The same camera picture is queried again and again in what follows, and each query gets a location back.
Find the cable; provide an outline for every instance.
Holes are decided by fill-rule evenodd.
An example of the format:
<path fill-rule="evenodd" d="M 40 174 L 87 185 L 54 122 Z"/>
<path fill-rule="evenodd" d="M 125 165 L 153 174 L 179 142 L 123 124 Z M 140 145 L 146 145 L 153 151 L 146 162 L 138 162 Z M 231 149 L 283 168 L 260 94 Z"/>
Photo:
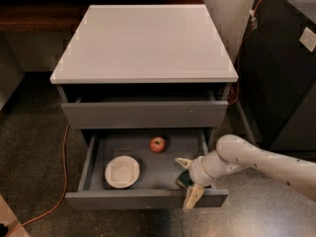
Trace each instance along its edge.
<path fill-rule="evenodd" d="M 63 138 L 63 154 L 62 154 L 62 157 L 63 157 L 63 172 L 64 172 L 64 188 L 63 188 L 63 192 L 62 192 L 62 196 L 60 198 L 60 200 L 58 201 L 58 203 L 50 210 L 48 210 L 47 212 L 33 218 L 33 219 L 30 219 L 29 221 L 19 225 L 18 227 L 14 228 L 11 232 L 9 232 L 8 234 L 8 237 L 10 235 L 12 235 L 14 232 L 16 232 L 17 230 L 19 230 L 21 227 L 24 227 L 38 219 L 41 219 L 47 215 L 49 215 L 50 213 L 54 212 L 61 204 L 61 202 L 63 201 L 65 195 L 66 195 L 66 192 L 67 192 L 67 186 L 68 186 L 68 174 L 67 174 L 67 164 L 66 164 L 66 141 L 67 141 L 67 136 L 68 136 L 68 131 L 69 131 L 69 127 L 70 127 L 70 124 L 66 127 L 66 130 L 65 130 L 65 134 L 64 134 L 64 138 Z"/>
<path fill-rule="evenodd" d="M 259 8 L 260 4 L 263 1 L 264 0 L 259 0 L 258 3 L 256 4 L 255 9 L 254 9 L 253 14 L 252 14 L 252 18 L 255 18 L 255 15 L 256 15 L 256 13 L 258 11 L 258 8 Z M 252 30 L 253 30 L 253 27 L 252 27 L 252 25 L 250 25 L 248 34 L 242 39 L 242 41 L 241 41 L 241 43 L 239 45 L 238 53 L 237 53 L 237 67 L 236 67 L 237 74 L 239 72 L 239 62 L 240 62 L 240 50 L 241 50 L 241 47 L 244 44 L 245 40 L 248 38 L 248 36 L 251 34 Z M 229 95 L 228 95 L 228 98 L 227 98 L 228 105 L 235 104 L 237 102 L 237 100 L 238 100 L 238 96 L 239 96 L 239 82 L 237 81 L 236 83 L 233 83 L 233 85 L 230 88 L 230 92 L 229 92 Z"/>

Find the drawer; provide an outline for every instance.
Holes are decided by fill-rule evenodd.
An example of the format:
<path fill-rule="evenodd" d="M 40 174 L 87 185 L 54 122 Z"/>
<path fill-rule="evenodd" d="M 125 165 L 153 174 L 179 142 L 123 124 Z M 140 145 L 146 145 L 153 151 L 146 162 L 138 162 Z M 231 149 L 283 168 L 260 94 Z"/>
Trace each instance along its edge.
<path fill-rule="evenodd" d="M 118 85 L 78 91 L 61 105 L 74 128 L 219 127 L 226 101 L 216 101 L 204 85 Z"/>
<path fill-rule="evenodd" d="M 161 154 L 149 149 L 155 135 L 166 137 L 167 147 Z M 194 159 L 207 152 L 202 129 L 128 129 L 93 135 L 88 148 L 77 193 L 66 199 L 77 209 L 137 209 L 182 207 L 186 191 L 177 184 L 184 169 L 177 157 Z M 127 155 L 140 165 L 136 183 L 124 190 L 111 188 L 104 177 L 111 159 Z M 206 189 L 197 206 L 221 206 L 227 191 Z"/>

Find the bowl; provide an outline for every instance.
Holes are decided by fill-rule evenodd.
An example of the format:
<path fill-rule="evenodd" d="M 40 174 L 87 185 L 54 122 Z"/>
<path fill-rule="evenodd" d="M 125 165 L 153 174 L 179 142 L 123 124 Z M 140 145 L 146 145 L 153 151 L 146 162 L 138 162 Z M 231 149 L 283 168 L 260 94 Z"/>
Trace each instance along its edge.
<path fill-rule="evenodd" d="M 119 156 L 107 166 L 105 177 L 110 186 L 124 189 L 134 184 L 139 177 L 139 164 L 130 156 Z"/>

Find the apple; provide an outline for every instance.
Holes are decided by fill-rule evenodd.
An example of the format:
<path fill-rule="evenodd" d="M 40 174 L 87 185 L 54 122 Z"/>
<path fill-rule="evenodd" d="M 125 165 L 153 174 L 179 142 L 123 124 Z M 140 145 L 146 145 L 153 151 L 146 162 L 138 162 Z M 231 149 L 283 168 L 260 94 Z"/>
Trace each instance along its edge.
<path fill-rule="evenodd" d="M 153 137 L 150 140 L 150 150 L 154 153 L 160 154 L 166 148 L 166 140 L 163 137 Z"/>

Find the cabinet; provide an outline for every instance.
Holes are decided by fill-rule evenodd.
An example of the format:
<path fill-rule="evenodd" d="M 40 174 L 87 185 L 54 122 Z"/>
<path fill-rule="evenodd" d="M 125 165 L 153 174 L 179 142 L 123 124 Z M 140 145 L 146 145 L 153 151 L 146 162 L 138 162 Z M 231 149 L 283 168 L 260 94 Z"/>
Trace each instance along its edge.
<path fill-rule="evenodd" d="M 240 56 L 240 86 L 269 150 L 316 149 L 316 55 L 299 39 L 316 32 L 315 0 L 264 0 Z"/>
<path fill-rule="evenodd" d="M 212 147 L 237 74 L 204 5 L 90 6 L 50 81 L 62 109 L 81 129 L 88 153 L 76 208 L 181 207 L 177 157 Z M 162 154 L 152 136 L 166 136 Z M 104 178 L 107 163 L 128 155 L 140 178 L 126 190 Z M 227 191 L 206 189 L 197 206 L 220 206 Z"/>

